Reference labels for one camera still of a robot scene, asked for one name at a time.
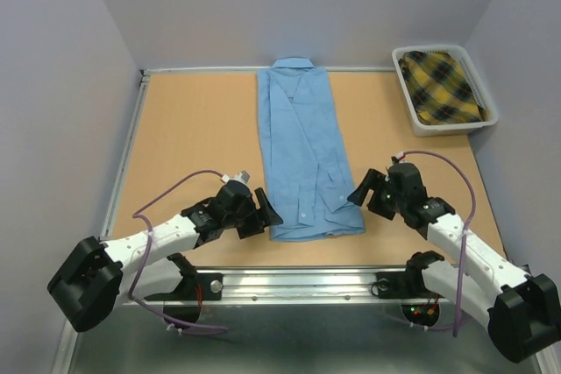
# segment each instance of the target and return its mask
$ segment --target garment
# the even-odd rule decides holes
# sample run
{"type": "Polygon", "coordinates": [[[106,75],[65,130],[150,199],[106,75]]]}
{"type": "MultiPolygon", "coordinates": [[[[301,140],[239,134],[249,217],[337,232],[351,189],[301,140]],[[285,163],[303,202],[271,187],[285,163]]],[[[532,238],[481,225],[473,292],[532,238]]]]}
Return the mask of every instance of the garment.
{"type": "Polygon", "coordinates": [[[364,232],[327,72],[307,59],[258,72],[259,142],[267,195],[284,223],[276,241],[364,232]]]}
{"type": "Polygon", "coordinates": [[[458,124],[485,120],[464,71],[448,53],[408,52],[399,61],[421,123],[458,124]]]}

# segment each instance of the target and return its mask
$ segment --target white wall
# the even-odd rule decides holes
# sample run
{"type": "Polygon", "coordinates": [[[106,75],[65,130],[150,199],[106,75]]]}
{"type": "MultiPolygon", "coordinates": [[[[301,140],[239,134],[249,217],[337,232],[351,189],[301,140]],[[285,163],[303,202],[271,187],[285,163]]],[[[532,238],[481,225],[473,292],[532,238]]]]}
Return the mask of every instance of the white wall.
{"type": "Polygon", "coordinates": [[[503,243],[561,286],[561,0],[493,0],[466,47],[501,113],[471,140],[503,243]]]}
{"type": "Polygon", "coordinates": [[[464,44],[489,0],[104,0],[141,68],[390,66],[397,46],[464,44]]]}
{"type": "Polygon", "coordinates": [[[98,235],[138,71],[102,0],[0,0],[0,372],[50,372],[46,284],[98,235]]]}

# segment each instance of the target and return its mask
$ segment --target table top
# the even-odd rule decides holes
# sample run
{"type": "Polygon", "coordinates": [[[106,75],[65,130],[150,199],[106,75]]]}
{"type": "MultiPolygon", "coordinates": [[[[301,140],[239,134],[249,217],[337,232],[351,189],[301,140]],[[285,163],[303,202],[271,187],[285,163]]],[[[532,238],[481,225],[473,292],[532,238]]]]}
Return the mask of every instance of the table top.
{"type": "MultiPolygon", "coordinates": [[[[440,152],[469,177],[478,207],[472,229],[504,255],[483,182],[466,135],[417,138],[394,73],[330,73],[339,129],[352,177],[358,185],[368,168],[381,171],[397,152],[440,152]]],[[[470,195],[458,174],[439,159],[411,156],[429,195],[447,200],[464,218],[470,195]]],[[[257,77],[236,74],[156,74],[151,76],[138,121],[112,235],[146,228],[131,215],[176,181],[209,168],[233,175],[246,170],[250,188],[264,187],[257,126],[257,77]]],[[[222,183],[206,174],[189,180],[149,208],[154,225],[197,201],[215,195],[222,183]]],[[[403,265],[417,251],[435,250],[408,228],[362,209],[366,233],[306,243],[278,243],[268,232],[240,241],[235,230],[186,256],[205,266],[403,265]]]]}

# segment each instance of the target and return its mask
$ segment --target yellow and black plaid shirt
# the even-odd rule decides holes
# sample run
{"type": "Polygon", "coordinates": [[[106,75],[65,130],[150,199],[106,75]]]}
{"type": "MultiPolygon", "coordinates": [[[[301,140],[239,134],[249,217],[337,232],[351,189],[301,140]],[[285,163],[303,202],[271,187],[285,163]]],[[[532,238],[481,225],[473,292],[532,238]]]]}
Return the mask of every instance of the yellow and black plaid shirt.
{"type": "Polygon", "coordinates": [[[485,120],[462,67],[448,53],[408,52],[399,61],[421,123],[457,124],[485,120]]]}

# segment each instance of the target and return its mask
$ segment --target laundry basket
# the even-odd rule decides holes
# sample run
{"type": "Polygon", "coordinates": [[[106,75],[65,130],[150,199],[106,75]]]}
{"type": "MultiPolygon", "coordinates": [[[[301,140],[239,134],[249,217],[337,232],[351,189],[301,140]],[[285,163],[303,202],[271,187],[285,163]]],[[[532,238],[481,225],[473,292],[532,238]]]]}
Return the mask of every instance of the laundry basket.
{"type": "Polygon", "coordinates": [[[481,78],[479,77],[475,66],[473,65],[470,56],[467,51],[461,46],[454,45],[433,45],[433,46],[409,46],[403,48],[396,48],[392,52],[392,57],[394,59],[395,70],[397,72],[397,77],[400,80],[401,89],[403,90],[403,95],[405,96],[405,101],[408,105],[408,113],[413,124],[413,132],[419,137],[425,136],[442,136],[442,135],[458,135],[463,133],[469,133],[475,131],[481,127],[492,126],[497,123],[498,113],[494,106],[493,100],[486,90],[481,78]],[[407,85],[405,84],[405,79],[401,73],[399,60],[403,57],[405,53],[417,51],[417,52],[445,52],[448,53],[454,60],[459,62],[459,65],[464,71],[464,76],[467,82],[472,87],[473,95],[475,96],[475,101],[477,104],[486,111],[486,121],[476,122],[476,123],[459,123],[459,124],[439,124],[439,125],[428,125],[421,123],[419,117],[415,113],[413,108],[413,103],[411,102],[411,95],[408,92],[407,85]]]}

